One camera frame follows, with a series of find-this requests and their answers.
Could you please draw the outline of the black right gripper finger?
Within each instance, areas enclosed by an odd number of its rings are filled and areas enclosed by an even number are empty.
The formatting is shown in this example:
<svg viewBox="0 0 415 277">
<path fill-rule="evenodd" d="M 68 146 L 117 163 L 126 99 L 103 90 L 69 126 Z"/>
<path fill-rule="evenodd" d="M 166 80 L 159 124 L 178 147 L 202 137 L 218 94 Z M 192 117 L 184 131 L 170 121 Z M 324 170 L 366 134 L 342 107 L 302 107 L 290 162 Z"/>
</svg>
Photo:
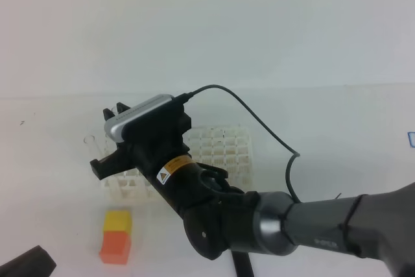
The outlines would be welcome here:
<svg viewBox="0 0 415 277">
<path fill-rule="evenodd" d="M 129 106 L 127 106 L 127 105 L 125 105 L 125 104 L 123 104 L 123 103 L 121 103 L 121 102 L 118 102 L 118 103 L 116 104 L 116 108 L 117 108 L 117 111 L 118 111 L 118 112 L 125 112 L 125 111 L 127 111 L 127 110 L 129 110 L 129 109 L 130 109 L 130 107 L 129 107 Z"/>
<path fill-rule="evenodd" d="M 103 116 L 104 116 L 105 121 L 115 117 L 114 112 L 112 110 L 110 110 L 109 108 L 105 108 L 102 112 L 103 112 Z"/>
</svg>

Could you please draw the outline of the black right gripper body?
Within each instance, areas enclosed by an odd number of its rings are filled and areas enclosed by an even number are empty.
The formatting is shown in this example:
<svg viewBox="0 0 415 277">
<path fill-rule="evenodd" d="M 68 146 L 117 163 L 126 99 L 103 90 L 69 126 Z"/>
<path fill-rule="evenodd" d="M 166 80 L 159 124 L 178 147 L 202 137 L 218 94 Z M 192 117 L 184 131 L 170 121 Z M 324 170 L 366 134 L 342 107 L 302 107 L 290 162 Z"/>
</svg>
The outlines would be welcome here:
<svg viewBox="0 0 415 277">
<path fill-rule="evenodd" d="M 188 155 L 182 135 L 191 128 L 191 118 L 182 103 L 167 103 L 129 122 L 123 130 L 123 142 L 117 150 L 90 165 L 98 179 L 137 168 L 160 193 L 169 183 L 175 193 L 195 191 L 195 167 L 187 165 L 173 174 L 165 184 L 157 179 L 159 170 L 177 156 Z"/>
</svg>

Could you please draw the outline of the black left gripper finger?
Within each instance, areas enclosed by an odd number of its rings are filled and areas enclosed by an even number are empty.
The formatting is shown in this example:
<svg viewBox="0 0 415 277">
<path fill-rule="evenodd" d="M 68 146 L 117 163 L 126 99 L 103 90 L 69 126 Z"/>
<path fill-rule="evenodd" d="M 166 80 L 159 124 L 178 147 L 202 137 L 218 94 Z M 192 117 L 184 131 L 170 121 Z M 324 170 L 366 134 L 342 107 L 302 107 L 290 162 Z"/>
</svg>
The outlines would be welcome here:
<svg viewBox="0 0 415 277">
<path fill-rule="evenodd" d="M 52 257 L 36 246 L 1 266 L 1 277 L 48 277 L 56 268 Z"/>
</svg>

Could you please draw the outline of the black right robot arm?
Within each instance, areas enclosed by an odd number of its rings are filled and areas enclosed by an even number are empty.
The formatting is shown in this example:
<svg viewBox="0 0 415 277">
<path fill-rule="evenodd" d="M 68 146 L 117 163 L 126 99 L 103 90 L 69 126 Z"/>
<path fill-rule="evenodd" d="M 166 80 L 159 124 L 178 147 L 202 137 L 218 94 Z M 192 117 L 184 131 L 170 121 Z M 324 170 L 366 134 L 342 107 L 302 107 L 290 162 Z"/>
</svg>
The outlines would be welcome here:
<svg viewBox="0 0 415 277">
<path fill-rule="evenodd" d="M 120 126 L 117 148 L 91 168 L 99 179 L 138 169 L 180 216 L 203 257 L 225 250 L 286 256 L 298 246 L 383 261 L 393 276 L 414 275 L 414 186 L 389 193 L 297 202 L 284 192 L 245 192 L 223 169 L 195 162 L 183 142 L 182 105 L 134 114 L 117 104 L 105 127 Z"/>
</svg>

